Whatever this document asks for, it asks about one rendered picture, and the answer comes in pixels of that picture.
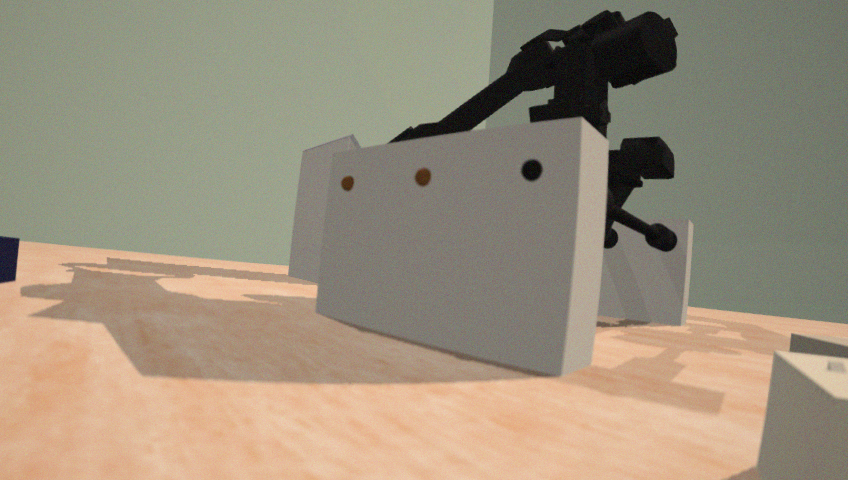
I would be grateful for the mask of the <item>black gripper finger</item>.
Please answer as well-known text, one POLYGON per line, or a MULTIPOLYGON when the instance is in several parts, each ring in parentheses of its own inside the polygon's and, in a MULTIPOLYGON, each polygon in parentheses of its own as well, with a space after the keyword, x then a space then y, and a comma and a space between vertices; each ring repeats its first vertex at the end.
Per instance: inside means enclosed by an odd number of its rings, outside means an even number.
MULTIPOLYGON (((623 207, 633 189, 643 186, 643 182, 627 169, 608 169, 607 183, 613 194, 614 204, 620 208, 623 207)), ((604 241, 613 226, 613 222, 613 219, 606 217, 604 241)))

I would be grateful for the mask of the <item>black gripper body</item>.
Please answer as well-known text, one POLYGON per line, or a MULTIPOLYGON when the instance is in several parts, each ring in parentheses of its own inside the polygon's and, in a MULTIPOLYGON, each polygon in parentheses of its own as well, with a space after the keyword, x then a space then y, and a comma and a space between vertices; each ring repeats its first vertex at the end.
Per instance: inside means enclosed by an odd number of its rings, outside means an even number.
MULTIPOLYGON (((557 91, 547 103, 580 100, 586 87, 567 87, 557 91)), ((674 154, 660 137, 624 138, 620 150, 609 150, 608 169, 627 169, 641 179, 674 178, 674 154)))

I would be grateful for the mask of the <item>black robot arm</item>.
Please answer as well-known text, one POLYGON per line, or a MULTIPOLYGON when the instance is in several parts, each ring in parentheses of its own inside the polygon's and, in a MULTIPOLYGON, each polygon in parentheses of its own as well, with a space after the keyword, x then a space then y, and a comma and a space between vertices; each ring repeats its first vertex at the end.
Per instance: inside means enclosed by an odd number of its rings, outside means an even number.
POLYGON ((676 68, 678 36, 670 18, 647 11, 625 22, 621 12, 600 12, 568 31, 548 29, 520 47, 506 74, 438 123, 422 123, 390 143, 469 131, 523 91, 586 87, 580 100, 529 107, 530 123, 582 117, 603 136, 609 123, 608 82, 613 88, 676 68), (553 50, 548 41, 562 41, 553 50), (606 93, 606 94, 605 94, 606 93))

